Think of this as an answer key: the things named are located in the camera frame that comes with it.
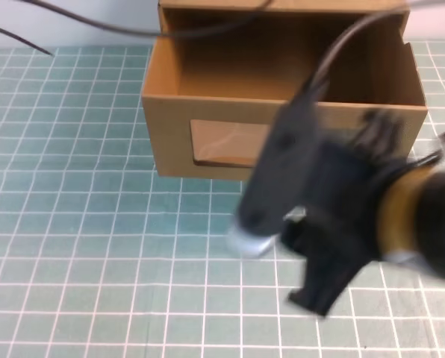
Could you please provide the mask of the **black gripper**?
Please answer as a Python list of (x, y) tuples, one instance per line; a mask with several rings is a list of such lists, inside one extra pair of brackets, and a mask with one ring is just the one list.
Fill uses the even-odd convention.
[(398, 159), (392, 145), (320, 145), (318, 99), (305, 90), (277, 113), (234, 226), (256, 237), (283, 226), (283, 246), (305, 258), (302, 287), (287, 300), (325, 317), (363, 267), (394, 257), (376, 217)]

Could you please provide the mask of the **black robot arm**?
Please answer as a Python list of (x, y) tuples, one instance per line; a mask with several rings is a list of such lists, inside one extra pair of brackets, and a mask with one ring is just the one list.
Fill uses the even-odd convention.
[(303, 256), (303, 284), (288, 298), (319, 316), (372, 262), (445, 280), (444, 152), (397, 157), (400, 123), (386, 110), (367, 111), (355, 137), (339, 142), (319, 123), (318, 97), (303, 90), (278, 112), (229, 242), (242, 256), (275, 241)]

